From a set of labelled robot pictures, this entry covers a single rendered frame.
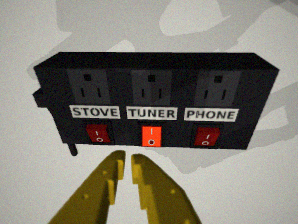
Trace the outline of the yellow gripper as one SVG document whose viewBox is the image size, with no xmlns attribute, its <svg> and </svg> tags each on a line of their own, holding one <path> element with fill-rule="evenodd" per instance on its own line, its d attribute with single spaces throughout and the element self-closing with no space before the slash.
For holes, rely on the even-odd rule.
<svg viewBox="0 0 298 224">
<path fill-rule="evenodd" d="M 48 224 L 106 224 L 118 180 L 123 180 L 125 158 L 124 150 L 110 153 Z M 186 192 L 150 158 L 132 154 L 131 170 L 148 224 L 202 224 Z"/>
</svg>

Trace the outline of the black power strip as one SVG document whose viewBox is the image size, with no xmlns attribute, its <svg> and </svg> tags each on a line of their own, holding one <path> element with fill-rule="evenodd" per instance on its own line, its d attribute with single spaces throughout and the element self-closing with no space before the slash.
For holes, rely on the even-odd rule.
<svg viewBox="0 0 298 224">
<path fill-rule="evenodd" d="M 58 52 L 32 95 L 75 144 L 247 150 L 280 69 L 255 53 Z"/>
</svg>

